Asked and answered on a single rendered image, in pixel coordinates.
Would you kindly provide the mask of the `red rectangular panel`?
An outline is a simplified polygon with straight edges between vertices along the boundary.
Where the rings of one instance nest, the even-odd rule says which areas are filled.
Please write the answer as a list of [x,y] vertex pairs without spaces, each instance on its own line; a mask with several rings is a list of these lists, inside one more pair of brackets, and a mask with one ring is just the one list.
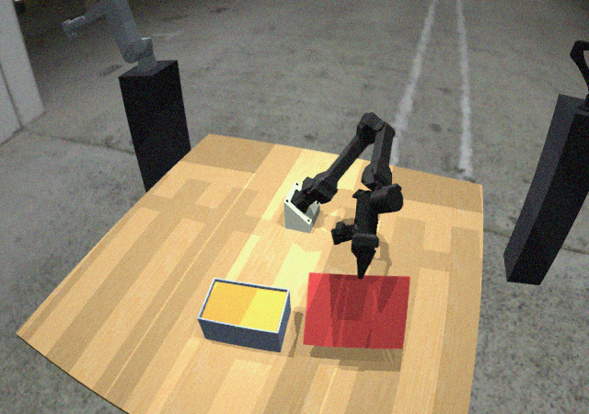
[[309,272],[303,344],[403,349],[410,276]]

